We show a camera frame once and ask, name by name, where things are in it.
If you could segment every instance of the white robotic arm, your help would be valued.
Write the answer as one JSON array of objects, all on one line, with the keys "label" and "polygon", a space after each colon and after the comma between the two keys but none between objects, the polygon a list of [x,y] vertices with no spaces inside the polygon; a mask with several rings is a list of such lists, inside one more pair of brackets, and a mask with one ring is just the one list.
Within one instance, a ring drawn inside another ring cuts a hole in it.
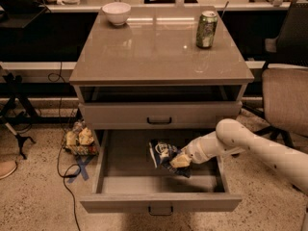
[{"label": "white robotic arm", "polygon": [[202,164],[218,155],[230,154],[236,147],[251,151],[263,163],[308,193],[308,155],[256,136],[234,119],[220,121],[216,132],[191,141],[170,164],[173,167]]}]

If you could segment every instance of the desk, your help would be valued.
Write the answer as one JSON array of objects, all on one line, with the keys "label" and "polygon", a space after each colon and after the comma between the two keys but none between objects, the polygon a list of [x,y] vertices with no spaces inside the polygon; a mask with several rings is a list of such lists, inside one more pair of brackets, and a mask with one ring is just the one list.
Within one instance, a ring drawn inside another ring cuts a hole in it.
[{"label": "desk", "polygon": [[222,21],[211,49],[195,46],[201,12],[214,9],[133,7],[119,28],[97,16],[70,77],[101,147],[93,194],[81,199],[88,212],[232,211],[241,201],[219,159],[186,181],[156,170],[146,152],[153,138],[184,146],[193,129],[241,109],[253,76]]}]

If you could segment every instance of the green can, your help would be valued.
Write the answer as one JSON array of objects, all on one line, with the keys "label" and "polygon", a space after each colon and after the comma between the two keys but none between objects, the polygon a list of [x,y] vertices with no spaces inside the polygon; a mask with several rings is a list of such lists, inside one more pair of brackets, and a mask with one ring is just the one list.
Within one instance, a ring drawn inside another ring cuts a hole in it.
[{"label": "green can", "polygon": [[205,11],[201,14],[196,32],[196,45],[200,48],[209,48],[213,45],[218,16],[215,12]]}]

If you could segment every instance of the speckled floor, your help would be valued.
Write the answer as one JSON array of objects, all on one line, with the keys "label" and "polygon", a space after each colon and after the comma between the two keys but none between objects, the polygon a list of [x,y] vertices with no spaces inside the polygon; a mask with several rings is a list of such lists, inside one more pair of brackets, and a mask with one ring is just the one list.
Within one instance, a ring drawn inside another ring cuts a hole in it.
[{"label": "speckled floor", "polygon": [[[238,117],[251,130],[266,123],[243,111]],[[18,156],[14,136],[0,126],[0,161],[16,160],[18,168],[0,180],[0,230],[73,231],[73,198],[57,172],[60,152],[60,173],[76,163],[74,156],[60,151],[64,131],[59,124],[33,125],[25,134],[37,142],[26,141],[23,160]],[[307,147],[307,140],[294,137],[295,145]],[[183,213],[170,217],[149,214],[88,214],[79,203],[82,195],[91,193],[97,158],[86,166],[89,179],[79,175],[66,183],[76,197],[76,213],[83,231],[96,230],[279,230],[299,231],[307,204],[307,196],[297,191],[283,177],[244,152],[239,157],[224,158],[225,175],[231,193],[239,193],[243,201],[230,213]]]}]

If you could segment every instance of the white bowl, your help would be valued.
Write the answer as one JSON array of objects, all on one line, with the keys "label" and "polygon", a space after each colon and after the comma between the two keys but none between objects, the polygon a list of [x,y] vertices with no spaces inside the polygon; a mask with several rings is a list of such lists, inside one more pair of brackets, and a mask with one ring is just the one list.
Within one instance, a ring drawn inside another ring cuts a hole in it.
[{"label": "white bowl", "polygon": [[102,10],[107,19],[115,26],[123,25],[131,14],[131,6],[122,2],[106,4]]}]

